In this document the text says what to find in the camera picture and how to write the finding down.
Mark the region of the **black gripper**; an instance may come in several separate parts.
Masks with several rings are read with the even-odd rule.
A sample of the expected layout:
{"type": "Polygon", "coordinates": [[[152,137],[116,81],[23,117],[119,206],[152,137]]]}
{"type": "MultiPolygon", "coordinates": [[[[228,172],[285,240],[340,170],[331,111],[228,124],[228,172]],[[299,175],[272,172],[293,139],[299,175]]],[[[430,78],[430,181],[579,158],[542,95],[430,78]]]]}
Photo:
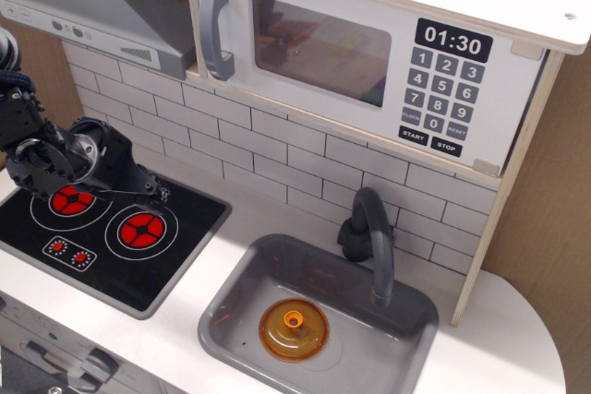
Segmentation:
{"type": "Polygon", "coordinates": [[[73,185],[133,194],[134,205],[155,216],[163,215],[170,188],[135,163],[132,143],[126,136],[108,123],[89,117],[79,118],[69,133],[81,146],[87,161],[75,172],[73,185]]]}

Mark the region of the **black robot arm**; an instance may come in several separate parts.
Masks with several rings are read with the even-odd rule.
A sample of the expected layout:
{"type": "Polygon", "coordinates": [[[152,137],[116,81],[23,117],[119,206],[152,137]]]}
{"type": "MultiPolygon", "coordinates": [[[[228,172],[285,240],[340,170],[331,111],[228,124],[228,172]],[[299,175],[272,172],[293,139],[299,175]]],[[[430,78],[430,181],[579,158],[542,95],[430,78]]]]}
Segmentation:
{"type": "Polygon", "coordinates": [[[135,163],[126,136],[89,117],[64,129],[43,112],[34,83],[20,72],[15,37],[1,30],[1,151],[15,184],[45,201],[70,185],[80,193],[163,215],[170,189],[135,163]]]}

